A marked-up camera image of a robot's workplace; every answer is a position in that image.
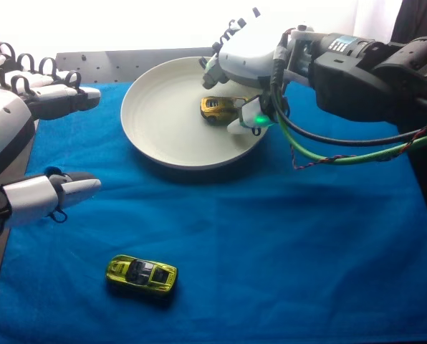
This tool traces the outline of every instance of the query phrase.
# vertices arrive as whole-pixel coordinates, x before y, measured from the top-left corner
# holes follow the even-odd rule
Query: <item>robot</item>
[[[13,161],[35,134],[36,120],[54,120],[99,104],[100,91],[80,87],[78,72],[59,72],[52,58],[44,58],[39,70],[30,54],[16,59],[0,53],[0,173]],[[21,61],[29,58],[25,70]],[[52,63],[51,74],[44,74],[45,62]],[[4,226],[18,226],[49,216],[64,222],[64,209],[94,196],[100,180],[87,172],[63,173],[48,168],[44,174],[25,177],[0,185],[0,235]]]
[[[220,41],[212,46],[213,57],[200,60],[206,89],[229,80],[257,89],[258,96],[228,125],[231,134],[256,135],[261,128],[278,123],[292,149],[313,160],[312,164],[388,161],[427,145],[427,125],[374,140],[340,140],[309,133],[290,120],[290,106],[282,96],[286,86],[296,82],[315,90],[319,108],[348,120],[397,125],[416,114],[427,119],[427,37],[408,44],[384,44],[316,32],[306,23],[261,16],[257,9],[254,13],[249,23],[230,21]],[[292,132],[331,145],[398,145],[364,156],[329,158],[304,149]]]

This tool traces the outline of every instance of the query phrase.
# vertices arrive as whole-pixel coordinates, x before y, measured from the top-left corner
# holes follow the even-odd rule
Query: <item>white plate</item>
[[[215,168],[245,155],[264,136],[232,135],[201,116],[201,98],[253,97],[260,90],[235,82],[202,85],[199,57],[154,67],[130,87],[121,105],[121,125],[130,142],[149,158],[182,169]]]

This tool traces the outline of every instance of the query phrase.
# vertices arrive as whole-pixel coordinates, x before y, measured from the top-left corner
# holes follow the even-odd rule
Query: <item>blue fabric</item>
[[[405,156],[294,171],[274,127],[251,163],[234,168],[242,178],[175,183],[154,174],[121,129],[129,84],[99,87],[96,109],[40,123],[28,174],[89,171],[103,190],[68,209],[65,224],[11,231],[0,343],[427,339],[427,210]],[[287,94],[292,117],[316,133],[395,133],[324,113],[303,87]],[[327,155],[371,151],[305,143]],[[116,254],[177,266],[173,304],[110,294],[105,267]]]

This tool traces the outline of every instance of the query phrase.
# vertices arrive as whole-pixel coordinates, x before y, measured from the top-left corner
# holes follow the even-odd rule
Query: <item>white background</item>
[[[230,19],[279,12],[316,31],[388,42],[401,0],[0,0],[0,40],[36,62],[58,52],[210,47]]]

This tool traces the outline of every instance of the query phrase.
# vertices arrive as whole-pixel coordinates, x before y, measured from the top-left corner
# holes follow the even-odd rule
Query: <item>gold toy car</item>
[[[112,285],[128,287],[159,298],[171,295],[177,276],[176,267],[124,254],[114,257],[105,272],[105,278]]]
[[[209,124],[228,125],[239,116],[239,108],[246,98],[205,97],[201,99],[201,115]]]

